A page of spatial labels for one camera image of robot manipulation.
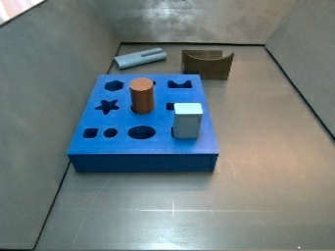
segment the arch-shaped block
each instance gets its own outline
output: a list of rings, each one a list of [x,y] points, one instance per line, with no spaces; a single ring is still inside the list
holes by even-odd
[[[219,50],[183,50],[181,70],[184,74],[200,75],[201,79],[227,80],[235,53],[223,58]]]

